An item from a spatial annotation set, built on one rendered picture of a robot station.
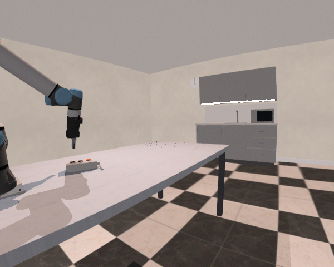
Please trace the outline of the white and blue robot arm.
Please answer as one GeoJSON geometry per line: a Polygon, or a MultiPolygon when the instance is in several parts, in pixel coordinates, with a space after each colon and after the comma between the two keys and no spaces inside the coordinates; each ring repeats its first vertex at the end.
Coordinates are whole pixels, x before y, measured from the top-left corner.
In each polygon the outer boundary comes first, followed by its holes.
{"type": "MultiPolygon", "coordinates": [[[[81,110],[82,90],[62,88],[55,81],[4,46],[1,39],[0,66],[45,95],[46,105],[68,106],[69,110],[81,110]]],[[[8,166],[7,146],[8,138],[4,125],[0,123],[0,195],[11,191],[17,186],[17,180],[8,166]]]]}

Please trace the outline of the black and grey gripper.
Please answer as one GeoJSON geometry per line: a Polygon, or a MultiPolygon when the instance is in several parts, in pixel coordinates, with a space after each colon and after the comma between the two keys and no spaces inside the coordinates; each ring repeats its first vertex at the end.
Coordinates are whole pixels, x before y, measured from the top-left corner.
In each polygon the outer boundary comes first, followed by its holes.
{"type": "Polygon", "coordinates": [[[69,110],[67,111],[67,130],[66,130],[66,137],[68,139],[72,139],[72,149],[75,149],[76,144],[76,138],[80,137],[80,124],[82,124],[83,118],[81,116],[81,110],[80,111],[73,111],[69,110]]]}

